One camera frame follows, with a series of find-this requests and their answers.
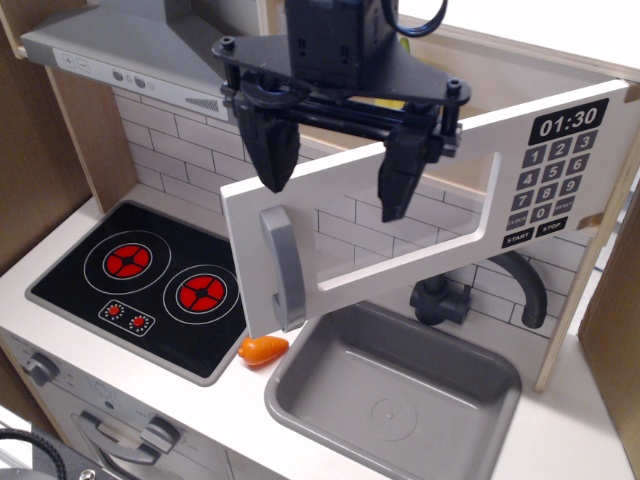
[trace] orange carrot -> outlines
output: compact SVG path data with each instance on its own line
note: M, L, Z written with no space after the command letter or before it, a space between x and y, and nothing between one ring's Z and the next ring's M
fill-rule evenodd
M249 365L262 365L279 357L289 348L289 342L284 338L266 335L252 339L247 337L238 349L238 355Z

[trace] sink drain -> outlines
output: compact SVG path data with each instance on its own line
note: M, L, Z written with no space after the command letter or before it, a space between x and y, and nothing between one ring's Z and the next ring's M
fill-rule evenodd
M418 423L416 409L406 399L383 398L370 405L366 412L367 425L383 440L402 440Z

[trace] microwave door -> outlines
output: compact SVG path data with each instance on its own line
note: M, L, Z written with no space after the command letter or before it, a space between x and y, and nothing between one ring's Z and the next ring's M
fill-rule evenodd
M427 165L395 222L376 197L382 143L299 164L278 194L258 178L223 187L251 336L596 225L640 122L628 89L612 80L462 120L455 158Z

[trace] black stovetop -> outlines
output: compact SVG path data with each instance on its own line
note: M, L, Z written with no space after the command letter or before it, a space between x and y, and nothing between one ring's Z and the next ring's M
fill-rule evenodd
M245 330L225 240L120 204L27 297L200 384L215 381Z

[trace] range hood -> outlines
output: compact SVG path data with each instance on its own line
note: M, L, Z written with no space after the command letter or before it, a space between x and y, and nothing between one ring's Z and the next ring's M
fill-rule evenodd
M21 38L32 62L230 121L220 94L224 66L211 54L222 36L190 0L101 0Z

